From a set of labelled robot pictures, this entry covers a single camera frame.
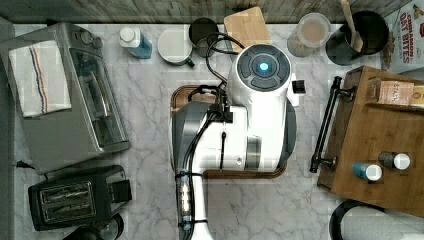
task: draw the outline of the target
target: wooden cutting board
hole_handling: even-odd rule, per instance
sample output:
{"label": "wooden cutting board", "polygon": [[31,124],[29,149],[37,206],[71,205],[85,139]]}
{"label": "wooden cutting board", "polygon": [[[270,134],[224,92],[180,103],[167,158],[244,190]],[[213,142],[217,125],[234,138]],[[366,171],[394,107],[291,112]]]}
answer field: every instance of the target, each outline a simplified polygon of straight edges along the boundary
{"label": "wooden cutting board", "polygon": [[[366,105],[367,83],[373,78],[414,81],[405,76],[364,66],[347,73],[344,88],[357,86],[354,102],[339,101],[328,140],[326,158],[337,157],[331,172],[322,166],[318,185],[330,192],[360,202],[424,216],[424,114]],[[378,162],[382,151],[404,152],[411,166],[403,171]],[[355,176],[357,161],[383,169],[379,181]]]}
{"label": "wooden cutting board", "polygon": [[[225,17],[224,26],[227,34],[240,41],[245,47],[258,43],[270,43],[269,32],[259,7]],[[231,46],[233,51],[241,52],[237,44],[231,42]]]}

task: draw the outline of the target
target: marble countertop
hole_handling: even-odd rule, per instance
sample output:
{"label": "marble countertop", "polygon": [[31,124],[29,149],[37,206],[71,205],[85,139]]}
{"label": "marble countertop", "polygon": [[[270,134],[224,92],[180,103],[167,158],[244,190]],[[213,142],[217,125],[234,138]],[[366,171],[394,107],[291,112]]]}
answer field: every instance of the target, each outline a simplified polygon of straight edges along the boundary
{"label": "marble countertop", "polygon": [[[196,67],[166,64],[156,49],[162,31],[176,25],[134,25],[152,42],[151,59],[139,60],[119,46],[123,25],[80,25],[104,40],[103,55],[113,91],[132,147],[96,164],[120,164],[132,183],[134,200],[121,215],[125,221],[120,239],[176,239],[175,184],[168,152],[168,121],[172,93],[188,84],[218,84],[205,61],[193,52]],[[15,25],[16,35],[43,25]],[[268,25],[272,44],[285,52],[298,79],[305,80],[306,95],[296,108],[297,139],[286,171],[275,179],[206,180],[207,211],[212,236],[231,240],[329,240],[328,222],[343,199],[317,188],[317,174],[310,174],[319,128],[334,76],[361,65],[380,68],[378,55],[363,57],[352,66],[337,66],[324,47],[306,58],[293,57],[286,39],[295,25]],[[228,55],[215,54],[211,66],[228,75]],[[15,120],[15,160],[31,163],[20,122]],[[16,169],[14,177],[15,239],[62,239],[74,228],[37,232],[29,211],[29,186],[42,180],[31,169]]]}

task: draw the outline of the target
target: blue light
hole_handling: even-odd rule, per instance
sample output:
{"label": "blue light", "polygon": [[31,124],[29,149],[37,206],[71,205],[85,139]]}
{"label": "blue light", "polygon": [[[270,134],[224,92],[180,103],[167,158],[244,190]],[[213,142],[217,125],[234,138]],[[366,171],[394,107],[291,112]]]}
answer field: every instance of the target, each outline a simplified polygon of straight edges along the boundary
{"label": "blue light", "polygon": [[269,66],[268,66],[268,64],[267,64],[267,63],[261,63],[261,64],[259,65],[259,68],[260,68],[262,71],[266,71],[266,70],[268,70]]}

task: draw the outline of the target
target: black toaster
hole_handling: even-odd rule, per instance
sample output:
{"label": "black toaster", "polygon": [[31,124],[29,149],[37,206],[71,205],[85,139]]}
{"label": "black toaster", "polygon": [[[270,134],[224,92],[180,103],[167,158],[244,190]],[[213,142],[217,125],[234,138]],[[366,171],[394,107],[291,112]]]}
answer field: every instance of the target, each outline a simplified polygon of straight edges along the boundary
{"label": "black toaster", "polygon": [[119,165],[48,179],[29,187],[28,195],[37,231],[110,219],[132,199],[129,180]]}

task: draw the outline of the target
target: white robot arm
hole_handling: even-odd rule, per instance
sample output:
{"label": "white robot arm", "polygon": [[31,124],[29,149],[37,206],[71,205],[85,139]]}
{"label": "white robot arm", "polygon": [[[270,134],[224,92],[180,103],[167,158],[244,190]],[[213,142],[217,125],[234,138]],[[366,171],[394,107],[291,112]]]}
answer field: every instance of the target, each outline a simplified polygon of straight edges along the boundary
{"label": "white robot arm", "polygon": [[285,164],[290,155],[284,147],[286,108],[299,105],[293,81],[283,52],[271,45],[253,45],[232,65],[230,105],[190,102],[172,117],[170,146],[181,240],[213,239],[207,226],[204,171],[274,172]]}

